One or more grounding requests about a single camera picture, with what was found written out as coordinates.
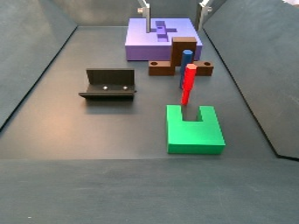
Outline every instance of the table surface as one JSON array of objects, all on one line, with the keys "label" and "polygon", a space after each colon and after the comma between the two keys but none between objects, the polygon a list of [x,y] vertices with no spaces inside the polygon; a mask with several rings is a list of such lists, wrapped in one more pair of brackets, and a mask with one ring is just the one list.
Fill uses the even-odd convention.
[{"label": "table surface", "polygon": [[[126,61],[126,27],[81,27],[0,136],[3,223],[297,223],[299,166],[278,159],[205,33],[185,119],[217,109],[220,156],[166,153],[179,75]],[[87,102],[87,67],[133,67],[134,102]]]}]

